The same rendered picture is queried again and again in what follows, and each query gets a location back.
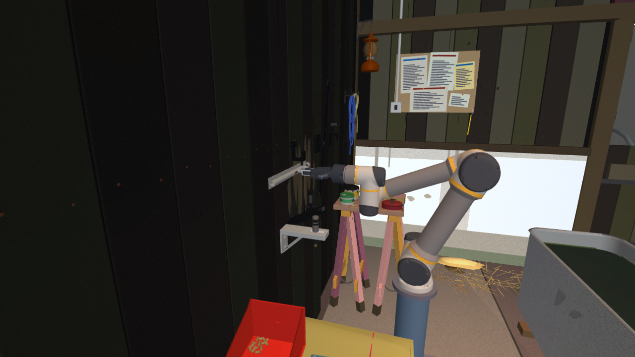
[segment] red bin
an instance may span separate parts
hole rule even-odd
[[[250,299],[227,357],[302,357],[306,342],[304,307]]]

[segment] red round container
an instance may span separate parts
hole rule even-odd
[[[386,210],[401,211],[401,207],[403,207],[403,204],[396,199],[382,201],[382,208]]]

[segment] floor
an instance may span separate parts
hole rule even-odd
[[[380,258],[381,248],[366,247],[370,275],[370,287],[364,289],[366,310],[362,313],[357,312],[352,284],[342,284],[338,305],[336,307],[329,305],[323,320],[388,335],[394,334],[396,292],[385,292],[382,313],[379,316],[371,312]],[[396,274],[394,259],[394,251],[392,251],[388,281]],[[518,266],[488,264],[491,271],[496,267],[500,267],[499,270],[522,271],[522,267]],[[485,286],[485,280],[480,271],[472,272],[478,274],[475,275],[475,279],[482,281]],[[447,274],[447,270],[438,267],[433,272],[433,276],[439,274]],[[499,274],[497,273],[497,279],[503,280],[504,276],[498,276]],[[349,264],[347,281],[351,280],[351,265]],[[495,297],[491,292],[474,291],[473,288],[468,288],[470,293],[461,292],[460,289],[453,288],[441,280],[436,282],[438,293],[430,301],[425,339],[426,354],[433,357],[544,357],[535,339],[520,336],[516,326],[518,321],[522,320],[522,315],[516,307],[518,295],[514,290],[501,288],[498,292],[496,288],[497,296]],[[504,316],[509,320],[509,324],[505,322]]]

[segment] white paper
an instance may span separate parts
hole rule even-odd
[[[428,86],[454,88],[454,65],[458,62],[458,52],[432,52]]]
[[[448,110],[448,89],[430,87],[413,90],[410,112],[444,112]]]
[[[461,107],[467,108],[467,105],[470,103],[470,95],[463,93],[450,93],[450,99],[448,101],[448,105],[450,107]]]
[[[474,61],[454,65],[454,90],[474,89]]]
[[[401,93],[413,93],[414,88],[427,86],[428,55],[401,57]]]

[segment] lantern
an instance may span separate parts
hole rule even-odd
[[[379,65],[375,62],[375,57],[377,57],[377,41],[379,39],[377,37],[373,37],[373,34],[368,34],[368,38],[364,39],[366,43],[364,45],[364,56],[366,57],[366,62],[361,65],[362,72],[376,72],[379,71]]]

